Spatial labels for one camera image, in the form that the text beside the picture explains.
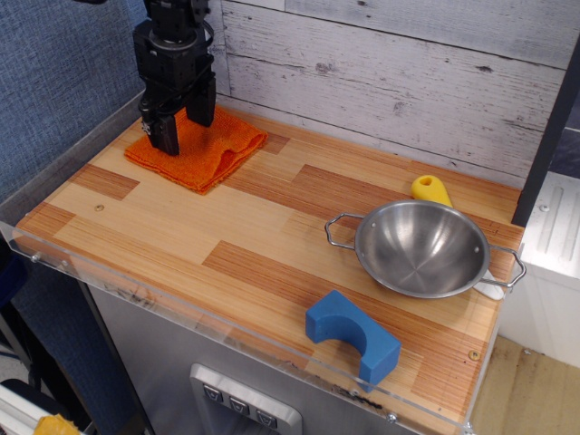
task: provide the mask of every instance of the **wooden floor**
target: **wooden floor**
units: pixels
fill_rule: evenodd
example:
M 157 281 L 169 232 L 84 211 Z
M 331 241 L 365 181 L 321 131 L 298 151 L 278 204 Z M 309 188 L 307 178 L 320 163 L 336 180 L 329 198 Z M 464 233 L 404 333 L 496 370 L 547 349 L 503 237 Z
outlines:
M 498 337 L 471 422 L 477 435 L 580 434 L 580 369 Z

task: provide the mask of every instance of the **screw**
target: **screw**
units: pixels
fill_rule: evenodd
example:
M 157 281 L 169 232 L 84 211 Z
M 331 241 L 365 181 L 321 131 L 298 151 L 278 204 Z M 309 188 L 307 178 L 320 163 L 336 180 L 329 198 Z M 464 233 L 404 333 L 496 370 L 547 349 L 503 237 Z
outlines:
M 469 351 L 468 356 L 471 361 L 479 361 L 479 359 L 481 358 L 481 353 L 479 353 L 478 351 Z
M 465 430 L 463 431 L 464 435 L 476 435 L 476 433 L 473 431 L 473 425 L 468 421 L 468 423 L 465 425 Z

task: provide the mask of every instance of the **wire handle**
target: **wire handle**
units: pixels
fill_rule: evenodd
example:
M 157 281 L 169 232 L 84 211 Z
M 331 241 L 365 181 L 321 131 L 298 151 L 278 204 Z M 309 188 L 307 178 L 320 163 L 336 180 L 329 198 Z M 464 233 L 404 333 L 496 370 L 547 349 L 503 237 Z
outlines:
M 326 222 L 326 225 L 324 226 L 324 229 L 326 230 L 326 238 L 328 239 L 328 243 L 330 243 L 334 247 L 344 247 L 346 249 L 352 249 L 352 250 L 354 250 L 354 245 L 345 245 L 344 243 L 335 242 L 333 240 L 333 236 L 330 233 L 330 226 L 333 223 L 337 222 L 338 220 L 340 220 L 342 218 L 358 218 L 358 219 L 364 219 L 364 216 L 362 216 L 362 215 L 354 215 L 352 213 L 341 213 L 340 215 L 338 215 L 334 219 L 330 219 L 328 222 Z
M 500 281 L 495 281 L 493 279 L 487 279 L 487 278 L 481 278 L 479 281 L 481 281 L 482 283 L 486 283 L 486 284 L 493 284 L 493 285 L 499 285 L 501 287 L 513 288 L 513 286 L 516 285 L 516 282 L 519 281 L 520 279 L 522 279 L 524 277 L 524 275 L 526 274 L 526 265 L 524 265 L 524 262 L 519 257 L 519 254 L 517 253 L 517 251 L 514 251 L 513 249 L 510 249 L 509 247 L 496 246 L 496 245 L 489 245 L 489 247 L 492 249 L 497 249 L 499 251 L 508 252 L 509 254 L 514 256 L 516 258 L 516 262 L 519 265 L 519 268 L 521 269 L 521 271 L 520 271 L 519 275 L 516 276 L 509 283 L 502 283 Z

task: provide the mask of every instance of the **metal frame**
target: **metal frame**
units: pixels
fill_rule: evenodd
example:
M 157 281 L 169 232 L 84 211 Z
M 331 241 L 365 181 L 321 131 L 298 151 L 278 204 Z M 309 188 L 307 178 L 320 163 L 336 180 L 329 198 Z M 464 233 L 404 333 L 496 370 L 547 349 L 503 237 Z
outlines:
M 115 343 L 113 342 L 111 335 L 109 334 L 109 330 L 107 329 L 107 325 L 105 324 L 104 320 L 102 319 L 101 313 L 99 312 L 99 308 L 97 308 L 97 305 L 95 304 L 94 299 L 92 298 L 92 294 L 91 294 L 91 291 L 89 290 L 89 287 L 83 281 L 77 280 L 77 282 L 79 283 L 79 287 L 81 288 L 82 295 L 84 296 L 84 299 L 87 301 L 87 304 L 89 305 L 89 308 L 91 309 L 91 313 L 92 313 L 94 319 L 96 320 L 97 325 L 99 325 L 99 329 L 101 330 L 102 336 L 104 337 L 105 342 L 107 343 L 107 347 L 109 347 L 109 350 L 112 354 L 114 361 L 119 366 L 119 368 L 121 368 L 121 370 L 122 370 L 123 377 L 125 378 L 124 381 L 126 383 L 126 387 L 130 391 L 130 395 L 131 395 L 131 398 L 133 399 L 133 403 L 134 403 L 135 407 L 137 408 L 137 414 L 133 415 L 133 417 L 128 421 L 127 425 L 125 427 L 123 427 L 121 434 L 154 435 L 155 431 L 153 430 L 151 423 L 149 421 L 149 418 L 147 416 L 147 413 L 145 412 L 143 405 L 139 399 L 139 396 L 137 395 L 137 392 L 135 391 L 135 387 L 133 386 L 133 383 L 131 382 L 131 378 L 129 377 L 129 374 L 127 373 L 127 369 L 125 368 L 125 365 L 123 364 L 121 356 L 119 355 L 119 352 L 117 351 L 117 347 L 115 346 Z
M 576 41 L 576 46 L 570 64 L 565 72 L 560 92 L 556 97 L 554 109 L 547 122 L 544 137 L 540 142 L 536 157 L 532 163 L 532 167 L 527 174 L 526 184 L 522 189 L 517 203 L 516 212 L 512 217 L 512 224 L 525 227 L 532 214 L 534 205 L 536 204 L 537 196 L 544 184 L 544 179 L 552 162 L 552 158 L 556 153 L 556 148 L 562 131 L 570 116 L 570 111 L 574 106 L 575 97 L 580 89 L 580 36 Z

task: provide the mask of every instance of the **button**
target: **button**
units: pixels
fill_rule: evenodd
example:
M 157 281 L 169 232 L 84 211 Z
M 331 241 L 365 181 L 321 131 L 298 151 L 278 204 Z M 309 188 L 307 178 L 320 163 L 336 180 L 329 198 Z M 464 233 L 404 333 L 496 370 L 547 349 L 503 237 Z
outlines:
M 278 427 L 276 418 L 270 414 L 266 414 L 261 410 L 256 410 L 256 416 L 258 422 L 262 423 L 264 426 L 267 426 L 271 429 L 276 429 Z
M 221 395 L 221 391 L 220 390 L 216 390 L 213 387 L 210 387 L 206 384 L 203 385 L 203 391 L 206 394 L 206 396 L 209 397 L 210 400 L 212 401 L 217 401 L 219 403 L 221 403 L 222 401 L 224 401 L 224 398 Z
M 238 399 L 234 399 L 233 397 L 229 398 L 229 406 L 232 408 L 232 410 L 239 412 L 242 415 L 249 415 L 250 413 L 250 408 L 247 406 L 247 404 L 239 401 Z

